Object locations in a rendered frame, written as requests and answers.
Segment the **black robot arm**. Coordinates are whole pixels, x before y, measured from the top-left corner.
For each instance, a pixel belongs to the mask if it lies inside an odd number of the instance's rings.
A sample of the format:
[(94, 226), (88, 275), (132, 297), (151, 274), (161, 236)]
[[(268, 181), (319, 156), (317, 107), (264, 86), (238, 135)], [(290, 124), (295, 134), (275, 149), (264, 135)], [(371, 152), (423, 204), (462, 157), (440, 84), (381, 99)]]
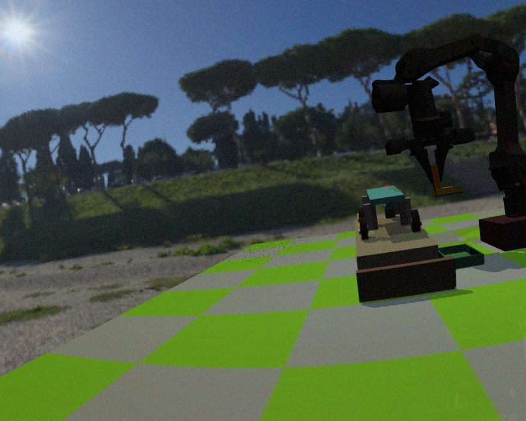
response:
[[(480, 50), (492, 54), (485, 57)], [(376, 113), (404, 111), (407, 105), (409, 110), (435, 106), (432, 89), (439, 82), (430, 76), (425, 80), (418, 79), (438, 66), (467, 56), (486, 72), (494, 87), (498, 146), (489, 153), (489, 170), (499, 190), (505, 191), (505, 214), (510, 218), (526, 216), (526, 155), (519, 144), (515, 97), (520, 58), (514, 48), (500, 40), (472, 34), (432, 49), (410, 49), (396, 63), (393, 80), (374, 80), (372, 83), (372, 106)], [(444, 128), (453, 126), (449, 110), (428, 118), (414, 115), (414, 138), (442, 135), (445, 134)]]

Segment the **green tray floor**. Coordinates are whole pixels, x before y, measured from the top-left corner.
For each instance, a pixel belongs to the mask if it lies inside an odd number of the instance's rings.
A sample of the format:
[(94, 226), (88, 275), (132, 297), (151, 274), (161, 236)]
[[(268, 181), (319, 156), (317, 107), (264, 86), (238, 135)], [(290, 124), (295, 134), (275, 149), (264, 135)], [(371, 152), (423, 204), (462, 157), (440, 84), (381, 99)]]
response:
[(447, 257), (451, 257), (451, 256), (453, 256), (453, 257), (457, 258), (457, 257), (466, 257), (466, 256), (468, 256), (468, 255), (470, 255), (470, 254), (467, 253), (467, 252), (457, 252), (457, 253), (447, 254), (447, 255), (445, 255), (445, 256), (447, 256)]

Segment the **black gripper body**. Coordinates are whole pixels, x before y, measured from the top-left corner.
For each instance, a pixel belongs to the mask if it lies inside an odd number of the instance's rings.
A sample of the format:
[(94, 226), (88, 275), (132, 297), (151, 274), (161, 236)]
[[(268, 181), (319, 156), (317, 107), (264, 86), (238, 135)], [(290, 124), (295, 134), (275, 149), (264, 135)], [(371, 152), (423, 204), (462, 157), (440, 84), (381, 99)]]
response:
[[(411, 122), (413, 124), (413, 114), (414, 116), (421, 118), (428, 118), (433, 114), (437, 116), (438, 110), (436, 106), (422, 106), (410, 110)], [(432, 140), (432, 138), (435, 138)], [(421, 141), (420, 141), (421, 140)], [(426, 140), (426, 141), (425, 141)], [(410, 149), (410, 153), (417, 150), (424, 149), (424, 146), (436, 145), (437, 148), (442, 146), (459, 145), (469, 143), (475, 140), (474, 131), (469, 127), (455, 129), (447, 135), (430, 135), (429, 137), (421, 137), (421, 135), (413, 140), (406, 140), (405, 137), (400, 137), (396, 139), (390, 139), (386, 143), (386, 154), (391, 156), (394, 154), (400, 154), (402, 150)], [(425, 150), (425, 149), (424, 149)]]

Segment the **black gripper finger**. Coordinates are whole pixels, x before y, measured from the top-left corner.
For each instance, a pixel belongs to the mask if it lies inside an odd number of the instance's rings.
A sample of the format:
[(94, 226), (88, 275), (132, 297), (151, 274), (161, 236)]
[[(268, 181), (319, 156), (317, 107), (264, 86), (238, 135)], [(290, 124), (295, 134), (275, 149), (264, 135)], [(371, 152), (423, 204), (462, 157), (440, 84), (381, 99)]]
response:
[(432, 175), (432, 170), (431, 170), (431, 166), (430, 166), (430, 162), (428, 158), (427, 149), (425, 150), (422, 149), (422, 150), (417, 150), (417, 151), (415, 150), (410, 153), (410, 156), (416, 157), (420, 165), (423, 167), (424, 172), (426, 173), (428, 179), (431, 181), (431, 183), (434, 183), (434, 178)]
[(445, 163), (445, 159), (446, 159), (446, 155), (449, 151), (449, 149), (452, 149), (453, 148), (453, 145), (448, 145), (448, 146), (442, 146), (440, 148), (437, 148), (436, 150), (434, 150), (434, 155), (435, 155), (435, 159), (436, 159), (436, 164), (438, 166), (438, 171), (439, 171), (439, 178), (440, 178), (440, 182), (442, 182), (443, 180), (443, 169), (444, 169), (444, 163)]

